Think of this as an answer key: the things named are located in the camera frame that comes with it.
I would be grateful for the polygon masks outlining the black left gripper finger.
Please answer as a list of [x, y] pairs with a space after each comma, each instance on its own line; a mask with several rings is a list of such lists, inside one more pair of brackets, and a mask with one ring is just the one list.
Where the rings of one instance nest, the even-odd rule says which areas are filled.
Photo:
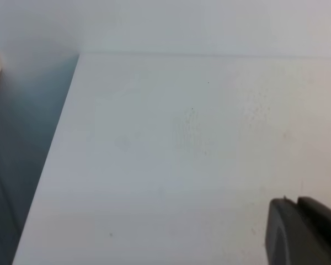
[[311, 197], [271, 200], [265, 249], [269, 264], [331, 264], [331, 209]]

